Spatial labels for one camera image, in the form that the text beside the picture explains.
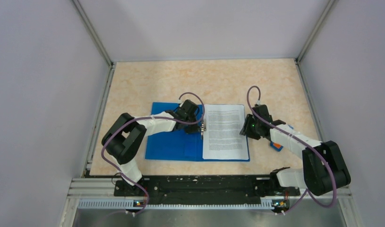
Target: white wall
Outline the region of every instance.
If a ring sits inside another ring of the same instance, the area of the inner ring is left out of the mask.
[[[327,0],[80,0],[114,61],[295,58]]]
[[[302,70],[366,226],[385,226],[385,0],[339,1]]]
[[[107,65],[69,0],[0,0],[0,226],[57,226]]]

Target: metal floor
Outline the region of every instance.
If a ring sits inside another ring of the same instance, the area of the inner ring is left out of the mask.
[[[323,209],[303,200],[285,216],[260,210],[146,210],[135,218],[115,210],[78,209],[73,227],[345,227],[340,206]]]

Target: blue object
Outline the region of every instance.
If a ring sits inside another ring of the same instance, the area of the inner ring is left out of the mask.
[[[273,142],[270,142],[270,146],[275,149],[276,151],[281,151],[283,146],[279,145],[279,147],[277,147]]]
[[[152,103],[152,114],[160,114],[165,110],[174,110],[177,103]],[[202,116],[202,105],[199,106],[197,119]],[[248,160],[216,160],[203,159],[203,140],[199,132],[186,134],[184,130],[160,132],[148,137],[145,159],[177,160],[177,161],[244,161]]]

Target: orange object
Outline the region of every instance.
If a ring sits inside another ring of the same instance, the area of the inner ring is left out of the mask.
[[[273,146],[275,146],[277,149],[280,149],[282,146],[278,143],[273,143]]]

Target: black mounting plate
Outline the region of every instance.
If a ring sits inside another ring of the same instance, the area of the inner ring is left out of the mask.
[[[150,196],[149,204],[235,205],[259,204],[260,197],[300,195],[294,187],[274,191],[270,175],[154,175],[138,182]],[[123,180],[116,181],[114,196],[144,196]]]

